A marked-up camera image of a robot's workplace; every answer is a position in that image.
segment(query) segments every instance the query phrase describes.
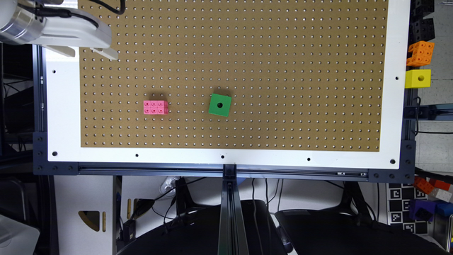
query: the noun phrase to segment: black stand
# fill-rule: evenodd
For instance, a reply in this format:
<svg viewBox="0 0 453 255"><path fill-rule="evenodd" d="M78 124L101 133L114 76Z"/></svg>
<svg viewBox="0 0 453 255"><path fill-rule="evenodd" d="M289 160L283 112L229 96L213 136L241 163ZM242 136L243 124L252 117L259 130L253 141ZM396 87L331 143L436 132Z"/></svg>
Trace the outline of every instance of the black stand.
<svg viewBox="0 0 453 255"><path fill-rule="evenodd" d="M224 165L218 255L248 255L236 165Z"/></svg>

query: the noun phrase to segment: black metal frame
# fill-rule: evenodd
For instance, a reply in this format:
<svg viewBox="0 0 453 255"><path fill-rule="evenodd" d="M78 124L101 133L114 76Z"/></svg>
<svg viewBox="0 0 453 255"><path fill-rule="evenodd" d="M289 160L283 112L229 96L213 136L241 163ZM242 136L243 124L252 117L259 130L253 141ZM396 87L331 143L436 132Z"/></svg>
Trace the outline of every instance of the black metal frame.
<svg viewBox="0 0 453 255"><path fill-rule="evenodd" d="M222 164L91 163L47 160L47 98L45 59L42 48L33 50L35 67L35 134L33 171L39 175L143 175L222 177ZM405 106L414 106L416 90L406 90ZM238 177L315 179L410 183L415 170L414 120L403 121L399 169L343 169L326 167L278 167L237 165Z"/></svg>

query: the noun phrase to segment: floor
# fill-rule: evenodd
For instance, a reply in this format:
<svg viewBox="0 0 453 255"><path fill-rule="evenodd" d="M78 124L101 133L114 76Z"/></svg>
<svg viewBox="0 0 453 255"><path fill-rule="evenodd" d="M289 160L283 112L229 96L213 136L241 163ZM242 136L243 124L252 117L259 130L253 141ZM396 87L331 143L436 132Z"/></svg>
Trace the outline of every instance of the floor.
<svg viewBox="0 0 453 255"><path fill-rule="evenodd" d="M452 57L453 6L439 5L435 0L435 12L426 18L434 18L436 38L434 54L430 65L423 69L431 69L431 87L419 89L422 105L435 103L453 103L453 72ZM424 121L420 122L420 131L453 132L452 122ZM417 141L416 165L426 171L453 173L453 135L419 134Z"/></svg>

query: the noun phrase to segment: orange lego brick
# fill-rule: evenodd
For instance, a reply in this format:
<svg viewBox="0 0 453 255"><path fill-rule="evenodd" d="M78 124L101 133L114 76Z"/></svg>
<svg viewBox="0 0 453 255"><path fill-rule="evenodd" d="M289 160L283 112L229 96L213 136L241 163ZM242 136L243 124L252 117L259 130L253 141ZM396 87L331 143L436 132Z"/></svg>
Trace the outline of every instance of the orange lego brick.
<svg viewBox="0 0 453 255"><path fill-rule="evenodd" d="M430 184L433 185L435 188L440 188L444 191L448 191L450 189L449 183L445 183L443 181L439 181L433 178L430 179Z"/></svg>
<svg viewBox="0 0 453 255"><path fill-rule="evenodd" d="M413 186L416 187L419 191L429 194L434 189L434 186L428 183L425 179L416 176L414 178Z"/></svg>

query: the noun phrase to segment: blue object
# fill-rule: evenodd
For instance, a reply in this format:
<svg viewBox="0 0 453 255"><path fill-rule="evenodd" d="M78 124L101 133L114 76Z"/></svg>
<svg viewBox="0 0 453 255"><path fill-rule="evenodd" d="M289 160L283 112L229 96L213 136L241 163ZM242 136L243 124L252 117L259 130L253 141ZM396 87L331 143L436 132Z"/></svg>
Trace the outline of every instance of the blue object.
<svg viewBox="0 0 453 255"><path fill-rule="evenodd" d="M413 199L411 200L411 207L409 209L409 218L412 220L423 220L423 221L432 221L434 220L434 212L436 208L436 203L428 200L418 200ZM431 217L427 220L423 217L419 217L419 215L426 215L426 212L422 211L422 213L417 213L419 209L424 209L426 212L431 213Z"/></svg>
<svg viewBox="0 0 453 255"><path fill-rule="evenodd" d="M453 204L440 203L436 205L436 213L448 217L453 214Z"/></svg>

